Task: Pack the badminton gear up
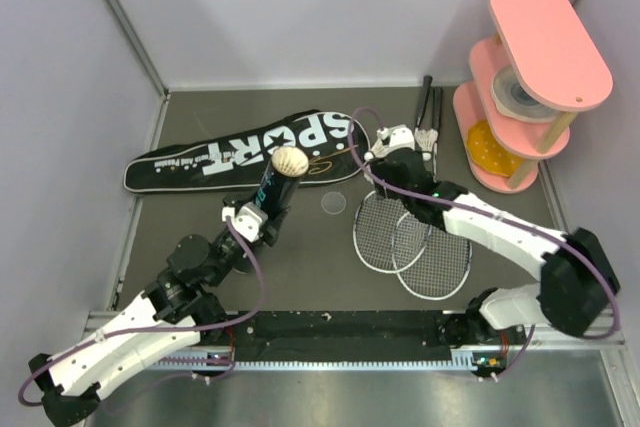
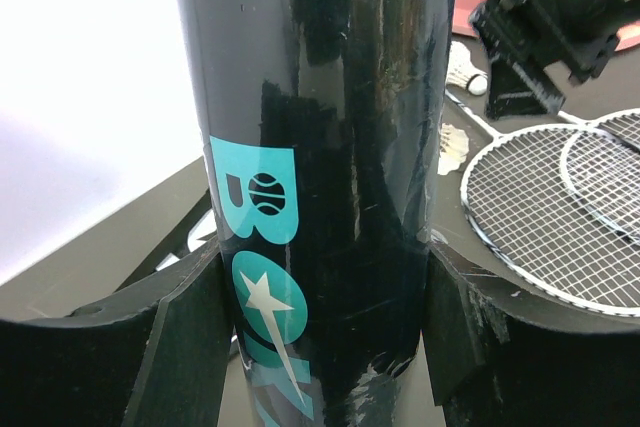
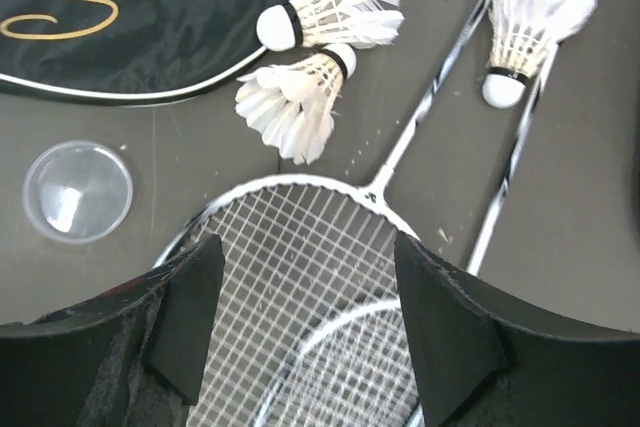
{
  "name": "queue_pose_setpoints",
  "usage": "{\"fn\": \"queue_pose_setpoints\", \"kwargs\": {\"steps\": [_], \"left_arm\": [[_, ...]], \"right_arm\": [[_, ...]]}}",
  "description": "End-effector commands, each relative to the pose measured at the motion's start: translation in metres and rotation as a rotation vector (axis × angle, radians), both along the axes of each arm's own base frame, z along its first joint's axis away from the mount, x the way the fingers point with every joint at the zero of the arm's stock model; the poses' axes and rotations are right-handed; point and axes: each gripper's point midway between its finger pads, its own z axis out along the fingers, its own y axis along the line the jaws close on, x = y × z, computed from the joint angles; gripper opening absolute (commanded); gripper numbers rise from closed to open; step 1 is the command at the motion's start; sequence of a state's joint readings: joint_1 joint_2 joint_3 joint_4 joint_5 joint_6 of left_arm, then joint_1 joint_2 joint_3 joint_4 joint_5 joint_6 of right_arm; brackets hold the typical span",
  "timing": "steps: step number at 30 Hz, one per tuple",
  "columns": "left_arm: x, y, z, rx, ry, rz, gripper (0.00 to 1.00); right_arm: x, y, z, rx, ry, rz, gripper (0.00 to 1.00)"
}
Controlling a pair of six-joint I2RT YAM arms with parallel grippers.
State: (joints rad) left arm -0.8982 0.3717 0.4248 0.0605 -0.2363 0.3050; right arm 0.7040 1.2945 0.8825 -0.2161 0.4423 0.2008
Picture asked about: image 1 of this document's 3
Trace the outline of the black shuttlecock tube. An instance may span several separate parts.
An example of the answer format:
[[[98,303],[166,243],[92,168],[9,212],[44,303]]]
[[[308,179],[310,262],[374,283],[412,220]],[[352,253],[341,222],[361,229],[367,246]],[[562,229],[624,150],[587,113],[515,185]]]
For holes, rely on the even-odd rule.
[[[290,205],[304,176],[299,178],[284,176],[274,169],[270,159],[256,192],[260,195],[259,199],[269,206]],[[265,246],[269,245],[263,243],[259,246],[249,247],[251,252],[258,256]]]

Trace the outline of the clear plastic tube lid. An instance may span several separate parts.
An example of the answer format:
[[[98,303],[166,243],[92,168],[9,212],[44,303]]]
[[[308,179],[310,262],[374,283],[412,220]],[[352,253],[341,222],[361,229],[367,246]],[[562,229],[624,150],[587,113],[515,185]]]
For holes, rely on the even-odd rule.
[[[346,197],[340,192],[328,192],[321,199],[322,209],[330,215],[342,213],[347,206]]]

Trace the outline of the white shuttlecock pair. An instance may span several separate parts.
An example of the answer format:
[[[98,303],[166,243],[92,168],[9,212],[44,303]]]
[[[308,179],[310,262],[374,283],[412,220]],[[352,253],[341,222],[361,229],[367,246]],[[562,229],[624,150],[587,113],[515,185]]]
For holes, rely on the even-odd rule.
[[[378,139],[373,144],[373,146],[364,154],[363,160],[365,163],[371,163],[376,160],[385,158],[394,150],[394,146],[391,146],[389,143],[385,144],[383,141]]]

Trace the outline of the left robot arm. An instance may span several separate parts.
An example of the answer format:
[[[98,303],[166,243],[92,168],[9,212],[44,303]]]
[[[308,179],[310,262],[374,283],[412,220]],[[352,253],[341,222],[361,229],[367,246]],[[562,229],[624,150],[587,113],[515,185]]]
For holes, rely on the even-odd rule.
[[[257,248],[277,241],[289,199],[263,191],[227,201],[214,241],[184,237],[156,279],[109,322],[78,344],[29,362],[40,401],[55,426],[73,426],[116,388],[166,356],[216,343],[233,325],[212,288],[234,269],[255,263]]]

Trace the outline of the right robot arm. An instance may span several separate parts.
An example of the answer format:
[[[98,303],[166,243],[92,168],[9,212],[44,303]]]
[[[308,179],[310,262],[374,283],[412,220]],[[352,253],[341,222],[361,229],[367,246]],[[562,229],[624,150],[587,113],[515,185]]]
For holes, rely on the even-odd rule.
[[[474,299],[466,319],[474,340],[487,343],[504,329],[537,324],[587,339],[606,308],[613,314],[609,331],[619,330],[620,284],[593,232],[543,228],[497,209],[458,184],[435,180],[422,154],[407,147],[384,156],[367,153],[365,169],[376,189],[399,200],[416,222],[482,246],[533,278]]]

